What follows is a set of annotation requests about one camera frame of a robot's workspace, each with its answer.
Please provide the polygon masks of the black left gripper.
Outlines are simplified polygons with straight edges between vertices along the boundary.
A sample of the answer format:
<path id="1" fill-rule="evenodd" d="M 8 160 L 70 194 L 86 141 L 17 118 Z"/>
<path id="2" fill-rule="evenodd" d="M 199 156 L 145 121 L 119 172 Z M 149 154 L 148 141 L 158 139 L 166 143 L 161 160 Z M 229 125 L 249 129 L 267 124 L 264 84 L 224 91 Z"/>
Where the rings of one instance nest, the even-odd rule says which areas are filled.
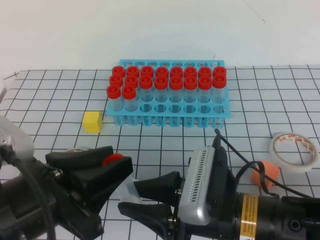
<path id="1" fill-rule="evenodd" d="M 50 166 L 38 160 L 17 162 L 15 167 L 21 172 L 19 188 L 22 196 L 14 199 L 14 213 L 25 234 L 36 237 L 43 225 L 47 238 L 54 240 L 55 227 L 60 225 L 80 240 L 101 236 L 104 229 L 99 212 L 133 172 L 129 156 L 101 166 L 113 153 L 112 146 L 104 146 L 77 152 L 50 152 L 45 156 Z M 71 181 L 88 209 L 70 198 L 62 185 L 64 175 L 61 170 L 72 171 Z"/>

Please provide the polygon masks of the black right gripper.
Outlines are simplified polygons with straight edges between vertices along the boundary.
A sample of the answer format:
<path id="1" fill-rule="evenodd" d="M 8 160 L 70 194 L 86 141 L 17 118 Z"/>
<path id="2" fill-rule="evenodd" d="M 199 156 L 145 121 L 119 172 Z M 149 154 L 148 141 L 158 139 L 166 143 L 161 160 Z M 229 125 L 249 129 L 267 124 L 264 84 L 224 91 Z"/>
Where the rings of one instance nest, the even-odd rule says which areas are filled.
<path id="1" fill-rule="evenodd" d="M 216 136 L 209 146 L 213 147 L 215 152 L 206 195 L 206 207 L 210 217 L 208 224 L 187 224 L 178 217 L 184 183 L 178 171 L 134 182 L 140 197 L 162 204 L 120 202 L 119 212 L 146 226 L 163 240 L 189 240 L 193 235 L 217 240 L 238 240 L 240 224 L 237 220 L 238 195 L 235 177 L 229 169 L 221 137 Z M 176 217 L 170 205 L 177 204 Z"/>

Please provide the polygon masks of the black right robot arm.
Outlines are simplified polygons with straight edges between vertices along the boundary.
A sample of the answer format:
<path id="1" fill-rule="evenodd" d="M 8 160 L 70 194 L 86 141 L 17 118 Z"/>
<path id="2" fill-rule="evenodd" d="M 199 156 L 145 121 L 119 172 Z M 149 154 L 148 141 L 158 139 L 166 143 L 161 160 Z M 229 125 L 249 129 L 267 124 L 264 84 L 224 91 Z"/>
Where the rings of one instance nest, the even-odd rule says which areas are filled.
<path id="1" fill-rule="evenodd" d="M 296 193 L 279 196 L 266 186 L 265 167 L 246 161 L 233 174 L 220 133 L 194 152 L 188 173 L 177 171 L 135 182 L 142 198 L 155 204 L 121 202 L 120 213 L 164 240 L 199 236 L 214 240 L 317 240 L 320 200 Z"/>

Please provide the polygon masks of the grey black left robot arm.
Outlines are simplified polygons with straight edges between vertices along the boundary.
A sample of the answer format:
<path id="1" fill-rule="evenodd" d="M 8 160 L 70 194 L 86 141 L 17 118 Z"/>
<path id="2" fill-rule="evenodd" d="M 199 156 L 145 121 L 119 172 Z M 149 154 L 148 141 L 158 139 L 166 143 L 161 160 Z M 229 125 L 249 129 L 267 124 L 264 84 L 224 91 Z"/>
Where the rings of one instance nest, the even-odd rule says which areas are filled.
<path id="1" fill-rule="evenodd" d="M 0 237 L 55 240 L 61 226 L 80 240 L 104 233 L 100 211 L 133 172 L 132 159 L 111 146 L 52 151 L 35 158 L 32 138 L 0 118 L 0 168 L 16 175 L 0 182 Z"/>

